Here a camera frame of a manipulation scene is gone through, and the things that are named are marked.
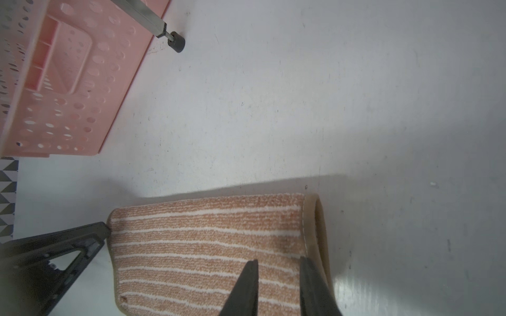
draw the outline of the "black plastic bracket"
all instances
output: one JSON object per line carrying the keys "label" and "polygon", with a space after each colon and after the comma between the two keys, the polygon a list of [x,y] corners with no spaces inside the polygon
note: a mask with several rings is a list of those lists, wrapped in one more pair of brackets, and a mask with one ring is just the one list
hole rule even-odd
{"label": "black plastic bracket", "polygon": [[[3,315],[48,315],[110,235],[103,223],[28,237],[0,246],[0,306]],[[65,270],[50,260],[79,255]]]}

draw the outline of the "gray triangle pattern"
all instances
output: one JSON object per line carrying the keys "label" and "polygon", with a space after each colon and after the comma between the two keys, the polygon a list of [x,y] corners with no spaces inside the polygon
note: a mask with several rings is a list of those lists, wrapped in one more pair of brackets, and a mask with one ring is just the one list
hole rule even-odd
{"label": "gray triangle pattern", "polygon": [[12,240],[19,160],[0,159],[0,244]]}

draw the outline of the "orange striped rug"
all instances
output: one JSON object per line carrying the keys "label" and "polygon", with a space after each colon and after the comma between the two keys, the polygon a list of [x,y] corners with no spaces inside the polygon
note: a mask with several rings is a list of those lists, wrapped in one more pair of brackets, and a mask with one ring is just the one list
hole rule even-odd
{"label": "orange striped rug", "polygon": [[330,284],[317,195],[185,200],[109,216],[115,299],[128,316],[218,315],[245,263],[259,262],[259,315],[300,315],[299,257]]}

